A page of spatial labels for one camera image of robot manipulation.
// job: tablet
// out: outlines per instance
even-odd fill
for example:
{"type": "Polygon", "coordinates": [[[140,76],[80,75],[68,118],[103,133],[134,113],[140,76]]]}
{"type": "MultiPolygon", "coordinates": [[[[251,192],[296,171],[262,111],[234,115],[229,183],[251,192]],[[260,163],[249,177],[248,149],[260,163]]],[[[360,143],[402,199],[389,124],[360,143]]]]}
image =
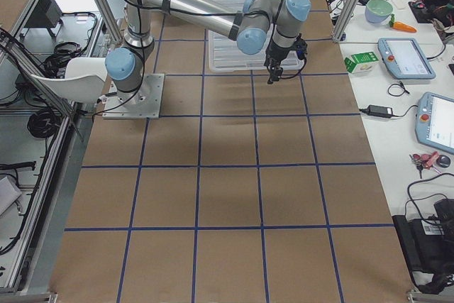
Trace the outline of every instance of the tablet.
{"type": "Polygon", "coordinates": [[[397,79],[434,79],[435,72],[414,38],[380,38],[378,50],[397,79]]]}
{"type": "Polygon", "coordinates": [[[454,99],[426,92],[419,100],[416,137],[424,145],[454,154],[454,99]]]}

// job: tablet screen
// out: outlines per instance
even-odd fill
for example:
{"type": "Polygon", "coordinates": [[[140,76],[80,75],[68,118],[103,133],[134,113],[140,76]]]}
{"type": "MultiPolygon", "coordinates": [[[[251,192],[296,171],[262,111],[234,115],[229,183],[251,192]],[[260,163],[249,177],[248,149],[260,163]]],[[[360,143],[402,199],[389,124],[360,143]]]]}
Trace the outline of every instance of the tablet screen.
{"type": "Polygon", "coordinates": [[[428,140],[454,148],[454,102],[435,96],[432,99],[428,140]]]}
{"type": "Polygon", "coordinates": [[[428,75],[419,51],[411,40],[387,40],[391,54],[403,75],[428,75]]]}

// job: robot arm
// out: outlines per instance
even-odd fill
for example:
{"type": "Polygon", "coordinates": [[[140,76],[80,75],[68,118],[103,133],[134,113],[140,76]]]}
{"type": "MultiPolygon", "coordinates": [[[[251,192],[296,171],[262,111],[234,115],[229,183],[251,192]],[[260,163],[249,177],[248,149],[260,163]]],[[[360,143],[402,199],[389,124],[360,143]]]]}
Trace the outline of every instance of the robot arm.
{"type": "MultiPolygon", "coordinates": [[[[282,73],[280,63],[287,58],[290,50],[300,49],[302,54],[306,52],[305,42],[299,32],[311,7],[309,0],[245,0],[243,12],[238,13],[211,0],[126,1],[128,30],[125,33],[125,48],[136,50],[136,59],[142,55],[142,59],[146,60],[153,51],[150,23],[152,10],[156,9],[235,40],[238,48],[249,55],[261,51],[266,32],[274,25],[265,61],[270,72],[270,83],[279,80],[282,73]]],[[[121,73],[120,82],[113,75],[118,90],[131,92],[140,86],[140,70],[134,70],[134,67],[130,69],[131,76],[126,77],[121,73]]]]}

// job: floor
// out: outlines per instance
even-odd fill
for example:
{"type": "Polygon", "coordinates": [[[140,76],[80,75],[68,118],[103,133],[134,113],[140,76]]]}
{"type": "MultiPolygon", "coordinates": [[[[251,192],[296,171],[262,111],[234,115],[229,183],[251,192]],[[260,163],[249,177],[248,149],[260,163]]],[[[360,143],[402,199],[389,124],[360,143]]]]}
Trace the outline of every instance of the floor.
{"type": "Polygon", "coordinates": [[[272,86],[211,72],[203,28],[154,16],[161,117],[96,119],[50,283],[60,302],[406,302],[326,2],[311,2],[307,68],[272,86]]]}

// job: white chair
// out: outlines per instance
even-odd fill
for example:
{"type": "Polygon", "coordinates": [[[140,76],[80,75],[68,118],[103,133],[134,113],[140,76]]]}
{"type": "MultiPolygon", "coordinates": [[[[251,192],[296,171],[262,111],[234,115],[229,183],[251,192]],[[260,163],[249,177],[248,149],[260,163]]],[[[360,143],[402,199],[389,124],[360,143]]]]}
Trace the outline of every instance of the white chair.
{"type": "Polygon", "coordinates": [[[107,78],[105,58],[76,57],[68,62],[64,79],[31,75],[57,96],[81,103],[96,103],[107,78]]]}

